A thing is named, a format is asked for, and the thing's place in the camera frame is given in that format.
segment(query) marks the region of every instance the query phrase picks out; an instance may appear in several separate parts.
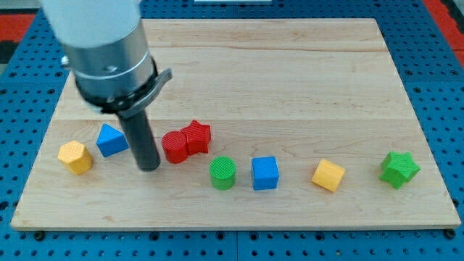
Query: green block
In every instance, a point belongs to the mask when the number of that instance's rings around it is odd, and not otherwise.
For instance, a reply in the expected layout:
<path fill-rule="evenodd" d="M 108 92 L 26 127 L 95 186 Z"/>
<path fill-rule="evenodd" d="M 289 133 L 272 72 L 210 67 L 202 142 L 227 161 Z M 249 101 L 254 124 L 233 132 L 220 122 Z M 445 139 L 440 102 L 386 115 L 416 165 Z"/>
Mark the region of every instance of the green block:
<path fill-rule="evenodd" d="M 219 190 L 228 190 L 235 184 L 236 166 L 230 157 L 216 157 L 210 163 L 211 184 Z"/>
<path fill-rule="evenodd" d="M 395 189 L 411 181 L 415 174 L 421 170 L 413 160 L 410 152 L 389 152 L 381 163 L 383 170 L 380 179 L 389 182 Z"/>

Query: toy block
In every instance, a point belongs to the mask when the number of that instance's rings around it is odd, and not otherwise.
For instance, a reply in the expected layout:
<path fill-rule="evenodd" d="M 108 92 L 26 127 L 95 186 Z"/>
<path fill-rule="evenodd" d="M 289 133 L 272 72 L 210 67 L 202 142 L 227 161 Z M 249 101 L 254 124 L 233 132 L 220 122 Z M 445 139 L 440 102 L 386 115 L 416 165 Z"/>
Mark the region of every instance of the toy block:
<path fill-rule="evenodd" d="M 235 184 L 235 162 L 230 157 L 216 157 L 210 163 L 210 177 L 213 187 L 228 190 Z"/>
<path fill-rule="evenodd" d="M 188 154 L 198 152 L 208 153 L 208 143 L 211 141 L 211 127 L 192 120 L 190 125 L 181 130 L 187 137 Z"/>
<path fill-rule="evenodd" d="M 312 182 L 329 191 L 335 192 L 344 174 L 344 168 L 326 159 L 322 159 L 312 177 Z"/>
<path fill-rule="evenodd" d="M 252 159 L 252 184 L 255 191 L 277 188 L 279 174 L 275 157 Z"/>
<path fill-rule="evenodd" d="M 187 137 L 178 130 L 166 133 L 161 140 L 162 148 L 168 162 L 177 164 L 187 160 L 189 150 L 187 149 Z"/>
<path fill-rule="evenodd" d="M 96 146 L 100 149 L 103 157 L 109 157 L 129 148 L 124 134 L 106 123 L 101 126 Z"/>
<path fill-rule="evenodd" d="M 380 179 L 399 189 L 404 183 L 411 181 L 421 170 L 413 160 L 410 152 L 400 154 L 389 152 L 381 163 L 382 175 Z"/>
<path fill-rule="evenodd" d="M 71 173 L 80 175 L 92 168 L 92 155 L 86 145 L 77 141 L 71 141 L 59 148 L 58 160 Z"/>

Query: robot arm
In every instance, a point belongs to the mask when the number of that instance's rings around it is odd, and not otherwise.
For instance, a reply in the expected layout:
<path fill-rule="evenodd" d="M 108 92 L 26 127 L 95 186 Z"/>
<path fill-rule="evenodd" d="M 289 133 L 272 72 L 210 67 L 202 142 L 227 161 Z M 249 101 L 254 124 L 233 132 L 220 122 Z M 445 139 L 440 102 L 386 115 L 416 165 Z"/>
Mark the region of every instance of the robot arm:
<path fill-rule="evenodd" d="M 102 112 L 115 113 L 141 170 L 160 158 L 144 111 L 170 70 L 158 75 L 136 0 L 42 0 L 64 59 L 81 96 Z"/>

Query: yellow block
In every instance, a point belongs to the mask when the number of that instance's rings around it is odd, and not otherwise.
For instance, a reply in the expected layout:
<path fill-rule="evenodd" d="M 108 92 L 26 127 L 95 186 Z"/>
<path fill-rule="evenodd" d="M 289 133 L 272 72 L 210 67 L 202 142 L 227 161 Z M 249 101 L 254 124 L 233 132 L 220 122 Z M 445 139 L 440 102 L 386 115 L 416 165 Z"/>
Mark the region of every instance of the yellow block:
<path fill-rule="evenodd" d="M 312 177 L 312 182 L 319 186 L 328 189 L 329 191 L 335 192 L 339 187 L 341 178 L 345 174 L 345 169 L 329 162 L 326 159 L 322 159 L 319 162 L 319 166 Z"/>
<path fill-rule="evenodd" d="M 93 159 L 86 145 L 71 141 L 59 148 L 58 160 L 71 173 L 79 175 L 91 169 Z"/>

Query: blue block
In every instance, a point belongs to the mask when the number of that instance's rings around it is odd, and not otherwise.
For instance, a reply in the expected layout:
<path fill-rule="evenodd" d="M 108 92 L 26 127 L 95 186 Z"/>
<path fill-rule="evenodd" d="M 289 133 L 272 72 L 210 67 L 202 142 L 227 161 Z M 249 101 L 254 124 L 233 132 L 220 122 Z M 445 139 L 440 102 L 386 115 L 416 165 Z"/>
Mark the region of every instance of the blue block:
<path fill-rule="evenodd" d="M 106 123 L 101 127 L 96 145 L 100 149 L 103 157 L 111 156 L 129 148 L 124 134 Z"/>
<path fill-rule="evenodd" d="M 255 191 L 277 188 L 279 174 L 275 157 L 252 159 L 252 182 Z"/>

